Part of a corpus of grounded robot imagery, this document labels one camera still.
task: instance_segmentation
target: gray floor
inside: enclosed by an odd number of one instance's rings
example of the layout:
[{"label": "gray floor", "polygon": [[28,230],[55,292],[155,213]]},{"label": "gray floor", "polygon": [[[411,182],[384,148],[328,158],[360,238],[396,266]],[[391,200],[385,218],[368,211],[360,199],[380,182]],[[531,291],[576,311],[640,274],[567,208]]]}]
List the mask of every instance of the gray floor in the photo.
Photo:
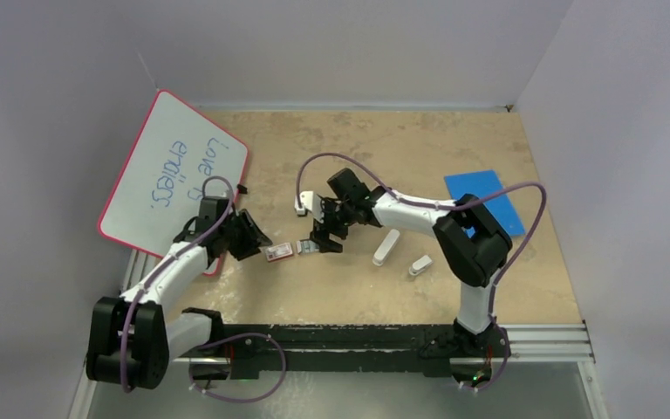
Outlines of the gray floor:
[{"label": "gray floor", "polygon": [[[155,390],[135,390],[100,383],[89,417],[117,418],[484,418],[589,419],[576,363],[515,363],[491,389],[468,394],[449,379],[421,374],[288,373],[270,398],[235,405],[188,390],[186,366],[174,364]],[[222,382],[217,392],[235,397],[260,395],[277,373],[260,380]]]}]

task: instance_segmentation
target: cable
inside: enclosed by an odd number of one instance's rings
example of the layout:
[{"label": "cable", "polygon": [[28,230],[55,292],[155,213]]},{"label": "cable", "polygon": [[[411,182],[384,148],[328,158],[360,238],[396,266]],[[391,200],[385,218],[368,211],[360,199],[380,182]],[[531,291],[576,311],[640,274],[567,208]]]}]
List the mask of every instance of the cable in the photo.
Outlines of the cable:
[{"label": "cable", "polygon": [[209,227],[209,230],[204,231],[199,237],[197,237],[194,241],[191,243],[187,244],[183,248],[181,248],[179,251],[177,251],[173,255],[169,255],[169,258],[165,258],[158,266],[153,269],[149,275],[147,275],[147,279],[145,281],[145,284],[140,288],[137,293],[134,295],[134,299],[132,300],[132,303],[129,305],[129,309],[127,309],[127,314],[125,317],[125,323],[124,326],[122,327],[122,338],[120,340],[120,384],[122,386],[122,390],[125,393],[129,393],[132,391],[132,387],[129,385],[129,378],[127,377],[127,364],[126,364],[126,350],[127,350],[127,341],[129,339],[129,327],[130,324],[132,323],[132,317],[134,316],[134,311],[137,309],[137,305],[140,303],[140,299],[142,296],[147,292],[147,290],[150,288],[150,285],[165,271],[173,262],[178,260],[180,256],[182,256],[184,253],[187,251],[190,251],[191,249],[195,248],[199,243],[203,242],[204,239],[206,239],[210,234],[212,234],[219,226],[222,224],[224,219],[227,217],[227,214],[230,212],[232,209],[232,196],[235,194],[235,191],[232,189],[232,185],[229,183],[229,181],[221,176],[210,176],[208,177],[203,185],[202,185],[202,190],[205,190],[207,187],[207,183],[210,181],[221,181],[227,186],[227,189],[229,191],[229,199],[227,201],[227,208],[224,211],[225,216],[221,216],[211,227]]},{"label": "cable", "polygon": [[236,334],[235,336],[230,336],[228,338],[218,340],[217,342],[212,342],[208,343],[206,345],[201,345],[197,349],[210,349],[212,347],[218,347],[220,345],[224,345],[226,343],[230,343],[235,340],[240,340],[244,338],[260,338],[260,339],[265,339],[269,341],[276,349],[278,350],[279,356],[281,356],[281,374],[278,376],[278,381],[276,381],[276,384],[273,385],[270,390],[267,392],[263,393],[262,395],[259,395],[257,397],[252,397],[249,399],[240,399],[236,397],[227,397],[226,395],[216,395],[210,391],[207,391],[206,389],[200,387],[196,382],[194,381],[194,376],[191,374],[191,366],[188,367],[188,378],[191,380],[191,387],[190,389],[194,389],[198,391],[199,393],[203,395],[207,395],[209,397],[212,397],[213,399],[221,400],[223,402],[229,402],[229,403],[253,403],[253,402],[259,402],[266,397],[274,394],[276,390],[278,390],[279,387],[281,387],[281,384],[284,382],[284,378],[286,378],[286,354],[284,352],[284,349],[281,348],[281,345],[278,344],[273,338],[271,338],[269,335],[262,334],[262,333],[240,333]]},{"label": "cable", "polygon": [[316,155],[313,155],[309,159],[305,160],[304,163],[302,164],[302,167],[299,168],[299,172],[297,173],[297,206],[301,207],[302,206],[302,199],[301,199],[301,182],[302,182],[302,174],[304,173],[304,168],[307,167],[310,162],[312,162],[315,159],[318,159],[320,157],[338,157],[340,159],[343,159],[345,161],[348,161],[361,170],[363,170],[367,175],[371,176],[371,178],[376,181],[376,183],[379,184],[381,188],[383,188],[387,194],[389,194],[392,198],[396,199],[400,203],[404,203],[406,205],[411,205],[414,207],[418,208],[429,208],[429,209],[437,209],[437,210],[445,210],[445,211],[464,211],[468,210],[470,208],[473,208],[477,205],[483,204],[487,201],[490,201],[492,199],[497,198],[498,196],[503,196],[507,195],[509,192],[513,192],[518,189],[522,188],[529,188],[529,187],[534,187],[538,188],[538,190],[541,193],[541,202],[538,205],[538,212],[536,213],[536,217],[533,220],[533,223],[530,225],[530,228],[528,229],[528,232],[525,234],[525,237],[523,237],[523,241],[520,242],[520,245],[517,246],[517,250],[512,254],[512,256],[508,259],[507,263],[504,264],[504,266],[500,269],[499,273],[496,275],[494,282],[492,282],[492,289],[489,291],[489,318],[491,320],[491,324],[494,325],[499,331],[502,337],[504,338],[505,345],[504,345],[504,357],[502,359],[502,364],[500,365],[499,369],[497,370],[497,374],[493,375],[492,378],[483,386],[480,387],[480,389],[485,389],[489,387],[493,382],[496,381],[497,378],[499,378],[500,375],[502,375],[502,372],[504,371],[506,365],[507,365],[507,359],[509,358],[509,340],[507,338],[507,332],[504,331],[499,325],[496,323],[496,317],[492,315],[492,313],[495,310],[495,295],[496,295],[496,288],[499,285],[500,280],[504,277],[504,274],[507,272],[507,270],[515,263],[517,258],[520,256],[520,253],[525,250],[525,247],[528,245],[528,242],[530,241],[530,238],[533,237],[533,234],[535,234],[536,229],[538,225],[540,224],[541,217],[543,216],[543,212],[545,211],[545,205],[548,200],[548,194],[545,190],[545,187],[543,186],[542,183],[540,182],[520,182],[512,186],[508,186],[507,188],[501,189],[496,191],[493,194],[490,194],[488,196],[485,196],[484,198],[479,198],[477,200],[471,201],[469,203],[466,203],[464,205],[435,205],[431,203],[418,203],[416,201],[412,201],[409,199],[406,199],[401,196],[397,196],[397,194],[389,188],[378,176],[376,176],[375,173],[373,173],[369,168],[361,164],[359,161],[356,161],[352,157],[348,155],[343,155],[341,153],[332,153],[332,152],[325,152],[325,153],[318,153]]}]

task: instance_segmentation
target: robotic arm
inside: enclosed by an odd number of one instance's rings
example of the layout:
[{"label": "robotic arm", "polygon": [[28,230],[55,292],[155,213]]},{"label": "robotic arm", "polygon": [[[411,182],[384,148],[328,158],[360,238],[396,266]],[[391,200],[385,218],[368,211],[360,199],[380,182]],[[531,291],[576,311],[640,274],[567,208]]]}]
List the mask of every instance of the robotic arm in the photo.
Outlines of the robotic arm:
[{"label": "robotic arm", "polygon": [[[219,312],[187,309],[166,327],[163,307],[173,306],[191,281],[226,251],[237,260],[243,260],[260,253],[260,247],[271,245],[247,210],[238,212],[233,206],[225,213],[228,204],[227,198],[203,197],[199,215],[186,222],[168,254],[147,277],[118,298],[104,297],[96,303],[86,356],[88,378],[120,383],[122,326],[139,292],[142,294],[131,319],[126,351],[127,379],[131,387],[157,387],[171,360],[193,347],[223,337]],[[198,246],[176,256],[220,218],[224,220],[217,230]],[[163,262],[169,259],[174,260],[162,269]]]},{"label": "robotic arm", "polygon": [[411,230],[435,237],[451,271],[461,281],[461,308],[456,316],[457,333],[481,335],[491,328],[490,300],[494,276],[507,262],[512,241],[507,232],[484,205],[464,211],[438,209],[457,206],[477,199],[466,194],[458,201],[434,201],[413,196],[397,196],[434,205],[434,209],[401,203],[382,187],[373,190],[344,168],[327,181],[337,198],[321,197],[313,192],[300,194],[306,212],[311,212],[313,228],[310,240],[321,252],[343,251],[343,245],[330,235],[346,239],[348,227],[367,224]]}]

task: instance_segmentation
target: red border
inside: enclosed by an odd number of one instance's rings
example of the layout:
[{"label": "red border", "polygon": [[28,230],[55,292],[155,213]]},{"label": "red border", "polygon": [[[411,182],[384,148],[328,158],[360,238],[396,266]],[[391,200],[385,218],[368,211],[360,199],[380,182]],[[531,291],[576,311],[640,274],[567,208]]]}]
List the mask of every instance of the red border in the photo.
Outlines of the red border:
[{"label": "red border", "polygon": [[[150,105],[150,109],[147,111],[147,115],[145,115],[145,120],[142,121],[142,127],[140,128],[140,131],[137,133],[137,137],[134,139],[134,144],[132,145],[132,149],[130,150],[129,155],[127,155],[127,158],[126,158],[126,160],[125,160],[125,164],[124,164],[124,166],[122,166],[122,170],[120,171],[120,175],[117,177],[117,181],[114,182],[114,186],[112,187],[112,193],[111,193],[111,195],[109,195],[109,199],[106,200],[106,204],[104,204],[104,209],[101,211],[101,216],[99,217],[99,221],[96,223],[96,228],[97,228],[97,230],[99,230],[99,234],[100,234],[103,238],[107,238],[107,239],[109,239],[109,240],[112,240],[113,242],[116,242],[116,243],[119,243],[119,244],[123,244],[123,245],[125,245],[125,246],[127,246],[127,247],[130,247],[130,248],[132,248],[132,249],[135,249],[135,250],[138,250],[138,251],[145,252],[145,253],[147,253],[148,255],[155,256],[156,258],[163,258],[163,255],[158,255],[158,254],[152,253],[151,251],[147,251],[147,250],[145,250],[145,249],[141,249],[141,248],[139,248],[139,247],[137,247],[137,246],[133,246],[133,245],[127,243],[127,242],[123,242],[123,241],[119,240],[119,239],[116,238],[116,237],[108,236],[108,235],[101,229],[101,222],[104,221],[104,216],[106,216],[106,212],[109,210],[109,204],[112,202],[112,199],[114,198],[114,194],[117,192],[117,188],[119,187],[119,185],[120,185],[120,181],[122,180],[122,176],[124,176],[124,174],[125,174],[126,167],[127,167],[127,165],[129,164],[129,159],[132,157],[132,154],[134,153],[134,149],[137,147],[137,143],[140,141],[140,137],[142,136],[142,132],[145,131],[145,125],[147,124],[147,120],[150,119],[150,114],[153,112],[153,109],[155,109],[155,104],[158,102],[158,98],[161,96],[161,93],[167,93],[167,94],[170,94],[171,96],[173,96],[174,98],[176,98],[177,100],[179,100],[182,104],[188,106],[188,107],[189,107],[190,109],[192,109],[194,112],[196,112],[196,113],[198,113],[199,115],[201,115],[205,120],[208,120],[209,122],[211,122],[215,127],[220,128],[222,131],[224,131],[227,135],[229,135],[230,137],[232,137],[233,139],[235,139],[237,142],[239,142],[240,144],[243,144],[243,146],[245,147],[245,151],[246,151],[246,153],[245,153],[245,162],[243,163],[243,172],[240,174],[240,180],[237,181],[238,184],[243,183],[243,178],[245,177],[245,173],[248,171],[248,159],[250,158],[250,148],[248,147],[248,144],[245,144],[244,141],[241,141],[239,138],[235,137],[230,131],[228,131],[228,130],[222,128],[222,127],[220,127],[220,126],[217,125],[217,124],[215,124],[215,122],[214,122],[213,120],[207,118],[203,113],[199,112],[196,108],[194,108],[193,106],[189,105],[189,103],[187,103],[186,100],[183,100],[183,99],[179,98],[178,96],[176,96],[175,94],[173,94],[173,92],[170,92],[169,90],[165,90],[165,89],[164,89],[164,90],[159,90],[159,91],[155,94],[155,98],[153,98],[153,104]],[[234,201],[233,201],[233,202],[236,203],[236,202],[237,202],[237,198],[238,198],[239,196],[240,196],[240,194],[239,194],[239,192],[236,190],[236,191],[235,191],[235,198],[234,198]],[[220,270],[220,265],[221,265],[221,264],[222,264],[222,257],[220,257],[220,263],[217,264],[217,269],[215,269],[215,271],[213,271],[212,273],[205,273],[204,275],[207,275],[207,276],[216,275],[217,272],[219,272],[219,270]]]}]

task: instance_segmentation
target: tan tabletop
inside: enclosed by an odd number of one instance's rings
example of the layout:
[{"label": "tan tabletop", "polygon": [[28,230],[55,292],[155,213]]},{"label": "tan tabletop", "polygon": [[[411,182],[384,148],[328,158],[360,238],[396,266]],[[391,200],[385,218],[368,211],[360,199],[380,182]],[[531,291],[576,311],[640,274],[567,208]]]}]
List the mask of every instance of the tan tabletop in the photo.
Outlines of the tan tabletop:
[{"label": "tan tabletop", "polygon": [[[384,182],[412,196],[449,199],[444,175],[494,169],[502,183],[536,180],[520,117],[514,113],[436,112],[210,112],[215,123],[246,142],[249,168],[243,184],[247,209],[275,244],[307,238],[311,217],[294,213],[301,163],[340,152],[364,163]],[[334,196],[327,179],[345,161],[324,157],[304,172],[302,190]],[[362,181],[375,186],[354,169]],[[510,196],[526,228],[539,195]],[[238,262],[227,257],[216,278],[199,277],[170,318],[194,306],[222,312],[228,323],[446,323],[458,312],[459,280],[435,239],[402,231],[383,266],[373,253],[387,228],[354,225],[341,254],[309,254],[268,263],[263,255]],[[434,264],[418,277],[409,265],[428,254]],[[500,284],[500,323],[578,323],[578,308],[550,217]]]}]

